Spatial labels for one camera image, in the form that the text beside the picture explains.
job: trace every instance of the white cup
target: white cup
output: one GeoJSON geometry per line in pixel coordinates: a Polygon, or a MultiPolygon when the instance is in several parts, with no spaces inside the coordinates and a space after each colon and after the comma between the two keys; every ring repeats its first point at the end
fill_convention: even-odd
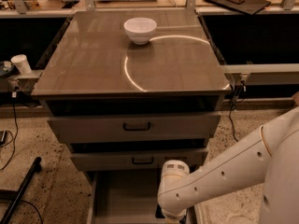
{"type": "Polygon", "coordinates": [[[28,63],[27,57],[25,55],[21,54],[14,56],[10,61],[17,66],[22,75],[30,74],[32,72],[30,64],[28,63]]]}

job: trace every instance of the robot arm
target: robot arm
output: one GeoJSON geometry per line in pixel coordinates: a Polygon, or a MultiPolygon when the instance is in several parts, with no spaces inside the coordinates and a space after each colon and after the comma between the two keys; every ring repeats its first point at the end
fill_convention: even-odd
{"type": "MultiPolygon", "coordinates": [[[[297,152],[297,159],[299,159],[299,151],[296,151],[299,148],[294,147],[296,142],[299,145],[299,107],[269,121],[191,174],[184,162],[167,161],[162,170],[158,191],[158,203],[165,218],[172,221],[181,220],[186,208],[263,183],[266,176],[266,181],[272,178],[274,182],[277,182],[276,178],[281,175],[281,172],[283,173],[285,167],[277,168],[276,161],[280,162],[279,165],[285,165],[285,160],[287,160],[283,158],[284,161],[281,164],[282,154],[289,149],[294,156],[297,152]],[[281,172],[274,174],[275,170],[281,170],[281,172]]],[[[292,182],[292,184],[299,187],[299,181],[292,182]]],[[[270,193],[273,187],[272,185],[264,193],[270,193]]]]}

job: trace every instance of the bowl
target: bowl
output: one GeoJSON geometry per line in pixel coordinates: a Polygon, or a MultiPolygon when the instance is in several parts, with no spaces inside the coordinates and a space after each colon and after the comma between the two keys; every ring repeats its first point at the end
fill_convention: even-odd
{"type": "Polygon", "coordinates": [[[134,18],[123,25],[125,33],[138,45],[146,44],[153,37],[157,23],[148,18],[134,18]]]}

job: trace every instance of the floor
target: floor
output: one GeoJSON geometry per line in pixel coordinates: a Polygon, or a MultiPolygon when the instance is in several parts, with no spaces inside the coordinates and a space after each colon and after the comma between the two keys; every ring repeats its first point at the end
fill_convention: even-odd
{"type": "MultiPolygon", "coordinates": [[[[232,112],[235,136],[239,139],[261,124],[291,109],[293,102],[260,104],[243,102],[232,112]]],[[[209,142],[208,159],[213,159],[235,144],[228,106],[223,106],[221,122],[209,142]]],[[[11,106],[0,107],[0,130],[16,132],[11,106]]],[[[23,199],[36,206],[43,223],[86,223],[92,187],[83,173],[76,170],[65,145],[59,144],[47,123],[49,114],[42,108],[16,108],[18,135],[11,163],[0,171],[0,189],[16,190],[36,157],[41,157],[42,170],[34,175],[23,199]]],[[[0,168],[12,152],[12,145],[0,148],[0,168]]],[[[224,195],[196,205],[199,224],[258,223],[263,185],[224,195]]],[[[0,217],[7,203],[0,202],[0,217]]],[[[35,209],[21,203],[10,223],[41,223],[35,209]]]]}

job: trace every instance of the desk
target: desk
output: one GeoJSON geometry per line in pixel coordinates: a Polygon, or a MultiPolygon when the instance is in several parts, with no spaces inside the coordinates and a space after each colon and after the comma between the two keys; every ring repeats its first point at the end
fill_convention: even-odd
{"type": "Polygon", "coordinates": [[[229,92],[196,15],[180,9],[76,13],[32,95],[49,108],[50,127],[93,182],[94,193],[98,180],[101,187],[119,190],[128,180],[123,174],[130,176],[125,187],[131,193],[148,184],[141,180],[149,179],[154,188],[134,195],[130,207],[123,198],[131,195],[104,191],[121,196],[124,205],[116,213],[106,196],[97,206],[114,209],[93,210],[91,223],[164,223],[154,217],[158,175],[152,170],[168,159],[203,163],[229,92]],[[144,46],[123,30],[126,20],[140,16],[158,25],[144,46]]]}

